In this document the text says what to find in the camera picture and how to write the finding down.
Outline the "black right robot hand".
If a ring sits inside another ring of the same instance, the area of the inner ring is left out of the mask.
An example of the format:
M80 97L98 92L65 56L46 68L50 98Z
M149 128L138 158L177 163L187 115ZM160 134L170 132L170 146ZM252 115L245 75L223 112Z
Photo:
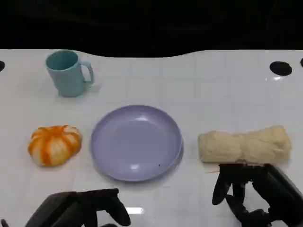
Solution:
M268 211L248 211L243 202L246 184L269 204ZM272 164L220 164L212 204L226 200L229 208L243 227L270 227L283 221L289 227L303 225L303 195L293 182Z

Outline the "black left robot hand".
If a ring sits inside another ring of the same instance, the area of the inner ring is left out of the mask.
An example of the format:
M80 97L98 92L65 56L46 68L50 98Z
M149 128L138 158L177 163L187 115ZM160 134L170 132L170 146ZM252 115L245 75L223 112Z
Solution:
M118 198L119 190L59 192L48 196L27 222L27 227L97 227L98 211L106 211L121 226L131 224Z

